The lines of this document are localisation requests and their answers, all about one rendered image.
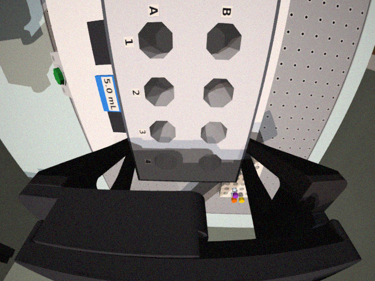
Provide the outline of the yellow-capped tube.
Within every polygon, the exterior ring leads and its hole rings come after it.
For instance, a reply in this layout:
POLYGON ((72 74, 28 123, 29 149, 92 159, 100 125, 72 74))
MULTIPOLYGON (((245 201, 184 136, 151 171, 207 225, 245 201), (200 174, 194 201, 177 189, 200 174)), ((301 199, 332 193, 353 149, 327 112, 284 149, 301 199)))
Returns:
POLYGON ((239 202, 240 202, 240 203, 243 203, 243 202, 244 202, 244 197, 243 197, 242 192, 239 192, 239 193, 238 193, 238 196, 239 196, 239 202))

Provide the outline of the cream tube rack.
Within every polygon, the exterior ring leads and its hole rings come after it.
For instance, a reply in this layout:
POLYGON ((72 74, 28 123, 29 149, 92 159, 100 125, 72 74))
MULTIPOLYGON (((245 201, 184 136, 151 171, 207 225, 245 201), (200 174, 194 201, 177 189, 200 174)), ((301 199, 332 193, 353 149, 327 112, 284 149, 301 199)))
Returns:
MULTIPOLYGON (((263 165, 261 165, 253 157, 251 157, 251 158, 252 158, 252 161, 255 165, 258 176, 260 177, 263 165)), ((245 187, 244 180, 243 180, 242 169, 240 170, 237 183, 230 183, 230 182, 220 182, 219 183, 219 197, 232 197, 231 192, 233 192, 232 191, 233 187, 236 187, 237 193, 242 192, 243 197, 247 197, 246 187, 245 187)))

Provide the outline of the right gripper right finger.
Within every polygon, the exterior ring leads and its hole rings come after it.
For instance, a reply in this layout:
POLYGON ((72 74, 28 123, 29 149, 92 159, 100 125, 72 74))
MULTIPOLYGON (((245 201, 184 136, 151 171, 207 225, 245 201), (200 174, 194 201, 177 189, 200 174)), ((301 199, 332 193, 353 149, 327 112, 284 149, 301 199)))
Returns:
POLYGON ((338 171, 251 138, 241 169, 256 239, 273 237, 290 216, 324 212, 347 186, 338 171), (251 156, 280 180, 273 199, 251 156))

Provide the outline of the violet-capped tube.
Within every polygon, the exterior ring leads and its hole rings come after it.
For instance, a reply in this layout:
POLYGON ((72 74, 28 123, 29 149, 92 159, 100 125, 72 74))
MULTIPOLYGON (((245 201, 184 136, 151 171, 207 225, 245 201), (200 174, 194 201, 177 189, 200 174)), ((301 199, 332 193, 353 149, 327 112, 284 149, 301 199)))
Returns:
POLYGON ((237 193, 236 187, 233 187, 232 191, 233 191, 233 198, 238 198, 238 193, 237 193))

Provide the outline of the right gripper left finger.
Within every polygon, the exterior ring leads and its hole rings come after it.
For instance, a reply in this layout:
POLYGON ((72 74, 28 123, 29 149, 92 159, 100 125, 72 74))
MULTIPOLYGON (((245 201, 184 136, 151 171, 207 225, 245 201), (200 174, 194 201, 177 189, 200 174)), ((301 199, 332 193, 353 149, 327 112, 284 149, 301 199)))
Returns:
POLYGON ((122 158, 124 158, 123 164, 111 190, 130 190, 135 165, 127 138, 111 146, 38 171, 29 183, 97 189, 98 178, 122 158))

